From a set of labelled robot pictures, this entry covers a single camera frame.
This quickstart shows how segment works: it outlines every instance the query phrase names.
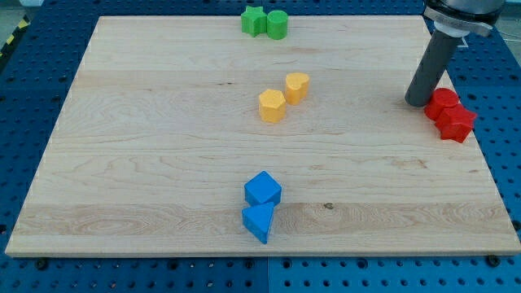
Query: wood grain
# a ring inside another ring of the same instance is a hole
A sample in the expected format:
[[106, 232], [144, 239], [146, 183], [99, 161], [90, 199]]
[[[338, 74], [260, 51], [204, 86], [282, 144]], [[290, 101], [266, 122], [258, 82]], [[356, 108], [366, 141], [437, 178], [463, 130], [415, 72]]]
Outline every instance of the wood grain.
[[[417, 16], [292, 17], [281, 41], [237, 17], [100, 18], [7, 253], [519, 253], [475, 137], [441, 141], [405, 103], [428, 38]], [[262, 122], [257, 95], [295, 71], [308, 97]], [[283, 188], [267, 245], [240, 216], [261, 170]]]

